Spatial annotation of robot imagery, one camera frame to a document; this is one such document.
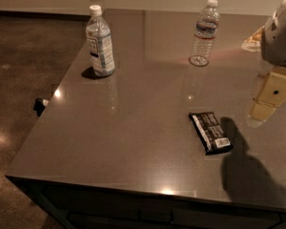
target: brown concrete floor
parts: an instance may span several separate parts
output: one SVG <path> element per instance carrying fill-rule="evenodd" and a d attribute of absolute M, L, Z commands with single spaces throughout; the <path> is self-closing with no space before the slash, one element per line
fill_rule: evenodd
<path fill-rule="evenodd" d="M 36 97 L 51 98 L 85 42 L 85 21 L 0 16 L 0 229 L 62 227 L 5 173 L 38 119 Z"/>

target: bottle cap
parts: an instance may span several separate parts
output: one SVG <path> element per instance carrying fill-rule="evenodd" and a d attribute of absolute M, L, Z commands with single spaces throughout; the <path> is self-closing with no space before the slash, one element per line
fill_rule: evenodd
<path fill-rule="evenodd" d="M 218 6 L 218 1 L 217 0 L 208 0 L 207 5 L 210 6 L 210 7 L 217 7 Z"/>
<path fill-rule="evenodd" d="M 90 6 L 90 16 L 100 16 L 102 15 L 102 9 L 99 5 Z"/>

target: black package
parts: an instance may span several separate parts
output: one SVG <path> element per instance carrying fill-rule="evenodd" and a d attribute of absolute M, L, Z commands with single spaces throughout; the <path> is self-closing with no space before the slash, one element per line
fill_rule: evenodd
<path fill-rule="evenodd" d="M 203 143 L 206 155 L 226 153 L 233 148 L 213 112 L 189 113 L 189 118 Z"/>

